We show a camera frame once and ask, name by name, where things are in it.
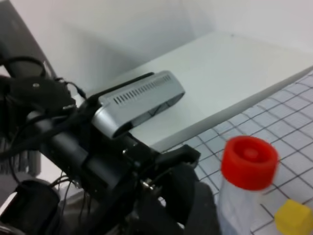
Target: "clear plastic tube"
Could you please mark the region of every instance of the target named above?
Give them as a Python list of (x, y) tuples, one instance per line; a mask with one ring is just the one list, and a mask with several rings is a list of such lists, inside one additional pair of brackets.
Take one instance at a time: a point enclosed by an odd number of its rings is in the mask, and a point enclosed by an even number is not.
[(222, 235), (250, 235), (259, 195), (259, 191), (244, 190), (223, 179), (218, 204)]

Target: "yellow block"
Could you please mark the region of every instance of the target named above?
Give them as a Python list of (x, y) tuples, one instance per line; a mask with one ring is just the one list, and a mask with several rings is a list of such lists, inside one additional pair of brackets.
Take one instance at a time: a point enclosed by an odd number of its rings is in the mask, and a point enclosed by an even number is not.
[(275, 214), (275, 224), (283, 235), (309, 235), (313, 229), (310, 208), (288, 199)]

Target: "red bottle cap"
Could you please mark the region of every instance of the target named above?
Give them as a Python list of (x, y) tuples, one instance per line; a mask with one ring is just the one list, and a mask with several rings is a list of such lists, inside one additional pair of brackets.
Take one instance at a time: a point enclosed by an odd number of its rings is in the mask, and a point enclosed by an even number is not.
[(278, 165), (278, 153), (269, 143), (250, 136), (230, 139), (222, 160), (222, 174), (233, 185), (246, 190), (270, 186)]

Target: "white wall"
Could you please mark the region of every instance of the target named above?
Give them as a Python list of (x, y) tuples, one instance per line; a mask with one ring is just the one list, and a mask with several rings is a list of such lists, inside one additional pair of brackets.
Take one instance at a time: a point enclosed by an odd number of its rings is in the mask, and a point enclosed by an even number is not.
[[(193, 0), (192, 4), (206, 12), (215, 30), (313, 52), (311, 0)], [(201, 21), (191, 7), (186, 9)]]
[(181, 0), (12, 2), (57, 74), (86, 91), (199, 35)]
[(313, 52), (311, 0), (12, 0), (57, 73), (90, 91), (212, 30)]

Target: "white table surface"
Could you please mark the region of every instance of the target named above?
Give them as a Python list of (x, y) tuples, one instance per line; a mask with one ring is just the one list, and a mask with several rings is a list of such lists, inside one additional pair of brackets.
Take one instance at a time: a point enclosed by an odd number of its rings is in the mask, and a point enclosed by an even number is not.
[(186, 90), (173, 107), (131, 133), (166, 150), (213, 127), (300, 78), (313, 55), (228, 33), (213, 32), (114, 79), (171, 71)]

